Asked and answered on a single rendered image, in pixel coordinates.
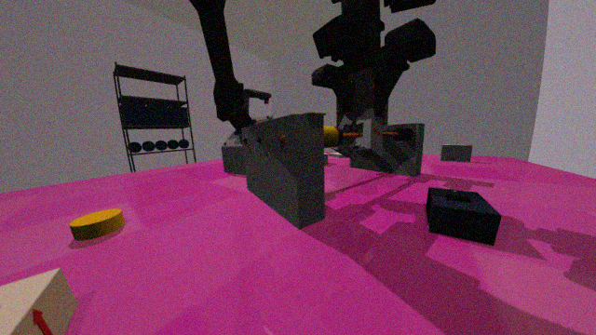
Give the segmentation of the yellow short cylinder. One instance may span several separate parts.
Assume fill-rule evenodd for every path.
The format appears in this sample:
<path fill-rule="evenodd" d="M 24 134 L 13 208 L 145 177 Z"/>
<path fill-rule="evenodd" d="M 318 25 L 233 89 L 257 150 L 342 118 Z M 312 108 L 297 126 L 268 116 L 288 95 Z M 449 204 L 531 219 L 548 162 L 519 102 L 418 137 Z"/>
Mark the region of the yellow short cylinder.
<path fill-rule="evenodd" d="M 115 232 L 125 224 L 121 209 L 93 212 L 70 222 L 74 240 L 86 241 Z"/>

